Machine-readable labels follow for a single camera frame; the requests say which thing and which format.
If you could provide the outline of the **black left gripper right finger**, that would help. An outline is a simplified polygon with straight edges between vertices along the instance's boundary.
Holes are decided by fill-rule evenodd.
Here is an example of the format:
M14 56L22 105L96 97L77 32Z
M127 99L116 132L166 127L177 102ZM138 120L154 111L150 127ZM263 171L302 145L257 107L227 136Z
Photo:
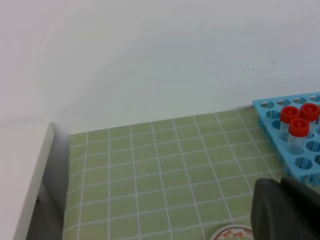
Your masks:
M296 211L310 224L320 224L320 195L292 177L283 177L280 185Z

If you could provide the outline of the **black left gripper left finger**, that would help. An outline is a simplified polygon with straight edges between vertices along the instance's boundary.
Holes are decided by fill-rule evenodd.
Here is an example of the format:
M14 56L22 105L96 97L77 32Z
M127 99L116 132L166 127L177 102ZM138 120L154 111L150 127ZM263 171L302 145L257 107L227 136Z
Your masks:
M251 227L255 240L314 240L310 225L294 207L280 181L255 181L251 207Z

